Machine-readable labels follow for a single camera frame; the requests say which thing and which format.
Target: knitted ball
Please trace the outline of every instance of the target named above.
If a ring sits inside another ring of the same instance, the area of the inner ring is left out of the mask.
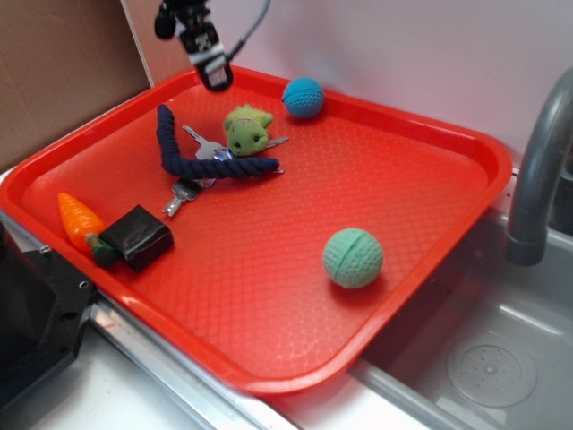
[[[335,284],[344,288],[361,288],[380,273],[384,251],[367,231],[347,228],[329,240],[322,261]]]
[[[298,78],[286,86],[282,102],[290,115],[300,119],[312,118],[321,112],[324,91],[314,79]]]

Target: faucet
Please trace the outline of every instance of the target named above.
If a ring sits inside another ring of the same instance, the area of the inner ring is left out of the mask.
[[[555,83],[527,144],[505,231],[508,261],[539,263],[548,227],[573,235],[572,142],[573,67]]]

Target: carrot toy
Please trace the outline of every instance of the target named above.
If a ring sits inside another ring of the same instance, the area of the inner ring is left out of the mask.
[[[118,252],[99,238],[106,226],[98,215],[68,193],[59,193],[57,200],[70,242],[82,251],[91,252],[98,266],[107,267],[116,262]]]

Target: sink basin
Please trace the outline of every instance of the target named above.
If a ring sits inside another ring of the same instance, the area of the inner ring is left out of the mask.
[[[489,210],[363,353],[370,384],[436,428],[573,422],[573,241],[551,232],[544,260],[518,267],[502,256],[506,220]]]

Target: red tray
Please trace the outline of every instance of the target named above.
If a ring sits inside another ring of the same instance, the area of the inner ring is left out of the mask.
[[[294,120],[287,82],[235,68],[213,94],[182,73],[24,161],[0,186],[0,206],[90,276],[99,289],[223,381],[257,395],[300,391],[345,370],[477,221],[511,175],[492,138],[326,93],[313,120]],[[181,125],[225,142],[225,116],[246,103],[272,113],[261,155],[284,175],[222,179],[169,219],[175,178],[160,163],[160,103]],[[175,246],[141,273],[97,267],[66,239],[65,191],[107,224],[140,204],[173,231]],[[343,228],[364,228],[386,260],[368,287],[334,285],[321,256]]]

